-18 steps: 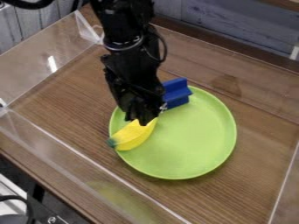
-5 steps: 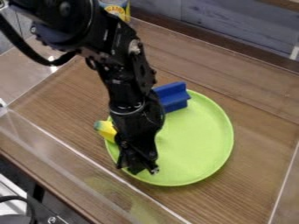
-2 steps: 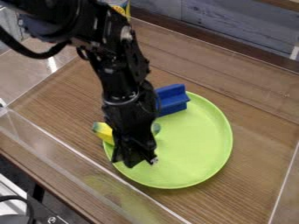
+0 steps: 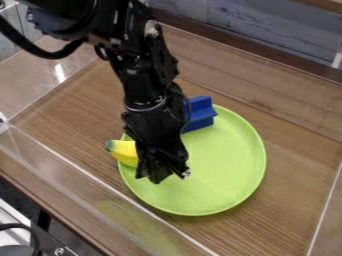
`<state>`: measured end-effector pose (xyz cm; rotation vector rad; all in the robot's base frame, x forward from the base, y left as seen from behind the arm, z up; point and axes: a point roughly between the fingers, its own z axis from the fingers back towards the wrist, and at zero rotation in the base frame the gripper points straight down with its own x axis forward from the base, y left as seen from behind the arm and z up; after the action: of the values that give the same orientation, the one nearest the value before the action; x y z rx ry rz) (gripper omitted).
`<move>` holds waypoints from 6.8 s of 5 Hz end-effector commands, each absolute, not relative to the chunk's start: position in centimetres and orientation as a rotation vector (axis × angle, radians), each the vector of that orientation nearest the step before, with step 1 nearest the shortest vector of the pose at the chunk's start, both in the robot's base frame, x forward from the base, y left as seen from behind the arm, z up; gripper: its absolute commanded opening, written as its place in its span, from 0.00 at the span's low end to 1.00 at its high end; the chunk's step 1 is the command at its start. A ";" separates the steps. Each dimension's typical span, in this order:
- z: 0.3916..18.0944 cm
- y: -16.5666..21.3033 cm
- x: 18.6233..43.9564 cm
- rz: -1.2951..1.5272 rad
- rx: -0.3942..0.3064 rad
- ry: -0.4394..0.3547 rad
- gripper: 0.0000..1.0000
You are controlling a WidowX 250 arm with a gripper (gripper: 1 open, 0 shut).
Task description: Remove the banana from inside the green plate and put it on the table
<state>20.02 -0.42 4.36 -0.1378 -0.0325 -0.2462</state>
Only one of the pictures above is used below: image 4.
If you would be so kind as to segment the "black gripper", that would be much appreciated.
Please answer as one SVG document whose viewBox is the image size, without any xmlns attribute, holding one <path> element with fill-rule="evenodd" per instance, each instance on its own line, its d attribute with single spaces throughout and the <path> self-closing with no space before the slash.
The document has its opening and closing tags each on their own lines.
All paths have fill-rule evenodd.
<svg viewBox="0 0 342 256">
<path fill-rule="evenodd" d="M 188 153 L 180 138 L 188 123 L 184 100 L 165 99 L 152 107 L 128 107 L 121 118 L 125 132 L 136 141 L 136 178 L 150 178 L 153 184 L 172 174 L 186 178 L 190 175 Z"/>
</svg>

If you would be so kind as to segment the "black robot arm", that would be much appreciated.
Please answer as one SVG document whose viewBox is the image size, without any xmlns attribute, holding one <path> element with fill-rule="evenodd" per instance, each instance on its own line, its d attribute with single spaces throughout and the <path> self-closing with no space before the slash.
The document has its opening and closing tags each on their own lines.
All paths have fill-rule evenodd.
<svg viewBox="0 0 342 256">
<path fill-rule="evenodd" d="M 47 52 L 0 16 L 0 33 L 27 53 L 43 59 L 69 56 L 84 44 L 110 64 L 122 85 L 125 133 L 137 151 L 137 178 L 154 184 L 170 175 L 185 178 L 188 152 L 180 135 L 189 123 L 190 105 L 180 86 L 177 59 L 162 28 L 140 0 L 15 0 L 42 34 L 66 42 Z"/>
</svg>

